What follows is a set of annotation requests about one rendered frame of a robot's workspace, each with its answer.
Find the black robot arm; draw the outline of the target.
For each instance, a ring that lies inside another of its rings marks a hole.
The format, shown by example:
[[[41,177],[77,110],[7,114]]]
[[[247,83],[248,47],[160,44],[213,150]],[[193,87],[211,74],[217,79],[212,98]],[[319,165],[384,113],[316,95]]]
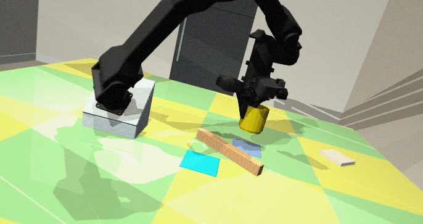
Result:
[[[233,0],[161,0],[122,45],[108,49],[91,68],[96,107],[122,115],[133,97],[128,89],[134,88],[144,76],[142,62],[189,14],[203,12],[216,2],[229,1]],[[251,33],[249,37],[255,38],[255,43],[250,57],[269,63],[295,64],[302,48],[298,42],[302,35],[299,24],[279,0],[255,2],[274,37],[261,29]],[[252,71],[246,86],[252,87],[259,97],[274,99],[276,94],[282,94],[285,81],[271,78],[271,72],[262,75],[259,71],[256,68]]]

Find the yellow cup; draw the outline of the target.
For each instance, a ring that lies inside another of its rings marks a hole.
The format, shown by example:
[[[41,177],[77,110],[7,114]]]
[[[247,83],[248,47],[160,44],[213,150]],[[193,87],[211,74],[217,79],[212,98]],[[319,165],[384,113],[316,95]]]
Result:
[[[263,131],[269,108],[259,105],[257,108],[248,105],[244,119],[239,120],[239,128],[251,134],[260,134]]]

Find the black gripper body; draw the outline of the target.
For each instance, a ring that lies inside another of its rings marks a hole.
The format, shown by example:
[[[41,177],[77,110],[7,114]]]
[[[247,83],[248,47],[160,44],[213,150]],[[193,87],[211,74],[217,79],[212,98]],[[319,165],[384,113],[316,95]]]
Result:
[[[250,96],[251,91],[253,91],[256,94],[256,91],[252,87],[246,86],[246,82],[249,75],[252,73],[252,71],[255,68],[257,70],[260,70],[259,71],[260,74],[269,75],[269,72],[274,72],[274,68],[272,68],[273,63],[263,62],[260,60],[250,58],[250,60],[249,61],[247,60],[245,64],[248,65],[248,67],[247,67],[245,76],[242,76],[241,78],[242,81],[232,76],[220,75],[217,78],[216,85],[227,92],[232,92],[232,93],[240,92],[241,94]],[[278,99],[283,99],[283,100],[286,100],[287,96],[288,96],[288,91],[286,88],[284,88],[282,94],[276,94],[276,97]]]

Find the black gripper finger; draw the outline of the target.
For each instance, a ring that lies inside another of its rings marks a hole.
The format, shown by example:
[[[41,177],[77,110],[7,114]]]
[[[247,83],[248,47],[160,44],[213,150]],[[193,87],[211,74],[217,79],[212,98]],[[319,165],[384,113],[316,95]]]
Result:
[[[262,102],[270,100],[268,97],[259,97],[253,91],[251,91],[250,95],[253,96],[253,98],[249,101],[248,105],[254,108],[257,108]]]
[[[247,111],[248,103],[253,98],[253,96],[244,95],[244,94],[241,94],[240,92],[237,92],[236,95],[237,95],[237,100],[239,104],[240,117],[241,119],[244,119],[245,113]]]

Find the wooden plank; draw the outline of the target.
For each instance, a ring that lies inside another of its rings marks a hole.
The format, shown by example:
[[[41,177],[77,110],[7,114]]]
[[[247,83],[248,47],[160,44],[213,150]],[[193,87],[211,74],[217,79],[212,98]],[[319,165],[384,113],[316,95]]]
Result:
[[[264,164],[204,128],[197,131],[197,139],[210,146],[255,176],[262,173]]]

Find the beige flat rectangular slab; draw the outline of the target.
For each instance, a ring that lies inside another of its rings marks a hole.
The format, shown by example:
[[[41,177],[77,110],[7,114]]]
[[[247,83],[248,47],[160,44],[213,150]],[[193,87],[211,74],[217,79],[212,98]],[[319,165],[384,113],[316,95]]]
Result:
[[[339,166],[354,165],[356,162],[335,149],[320,150],[319,153]]]

